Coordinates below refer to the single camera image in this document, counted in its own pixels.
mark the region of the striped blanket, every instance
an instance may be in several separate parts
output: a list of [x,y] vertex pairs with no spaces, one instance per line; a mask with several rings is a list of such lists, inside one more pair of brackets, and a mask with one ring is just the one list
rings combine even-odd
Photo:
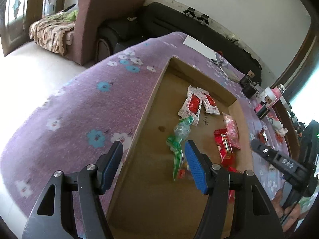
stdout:
[[49,51],[64,55],[63,35],[75,26],[75,17],[70,19],[69,15],[57,13],[34,22],[29,29],[30,39]]

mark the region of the wall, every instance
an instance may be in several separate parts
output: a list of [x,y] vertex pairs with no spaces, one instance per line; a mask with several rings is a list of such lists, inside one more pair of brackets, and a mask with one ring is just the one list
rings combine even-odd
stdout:
[[271,85],[289,65],[311,21],[300,0],[175,1],[207,14],[242,39],[266,64],[263,86]]

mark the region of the purple tablecloth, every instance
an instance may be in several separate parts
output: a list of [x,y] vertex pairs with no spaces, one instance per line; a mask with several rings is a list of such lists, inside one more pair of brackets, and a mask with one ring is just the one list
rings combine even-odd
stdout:
[[[175,32],[110,56],[49,97],[16,131],[1,155],[1,174],[26,216],[54,171],[79,171],[120,140],[124,156],[111,189],[101,199],[107,211],[138,123],[171,57],[192,65],[233,93],[243,108],[251,138],[264,128],[269,145],[288,154],[286,143],[278,144],[269,122],[257,118],[239,84],[228,80],[208,58],[183,45],[185,38],[186,34]],[[272,199],[282,186],[281,174],[269,171],[269,164],[256,153],[253,161],[254,171]],[[75,216],[80,216],[77,208]]]

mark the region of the silver bolt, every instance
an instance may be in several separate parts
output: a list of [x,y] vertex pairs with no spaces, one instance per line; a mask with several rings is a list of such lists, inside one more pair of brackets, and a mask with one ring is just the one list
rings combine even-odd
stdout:
[[94,170],[95,169],[95,164],[89,164],[88,166],[87,166],[87,170],[88,171],[92,171],[92,170]]
[[252,170],[246,170],[246,174],[248,176],[254,176],[254,172]]
[[54,172],[53,175],[54,175],[54,177],[59,177],[62,175],[62,171],[56,171],[56,172]]
[[219,164],[213,164],[212,165],[212,169],[215,170],[215,171],[218,171],[221,169],[221,166]]

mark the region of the sheet of paper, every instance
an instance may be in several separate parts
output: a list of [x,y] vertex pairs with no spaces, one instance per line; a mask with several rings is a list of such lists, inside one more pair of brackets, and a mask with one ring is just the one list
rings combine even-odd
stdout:
[[217,60],[216,52],[214,50],[205,46],[203,43],[199,42],[197,39],[194,39],[191,36],[187,36],[183,44],[191,47],[192,49],[195,49],[197,52],[201,53],[203,56],[209,59]]

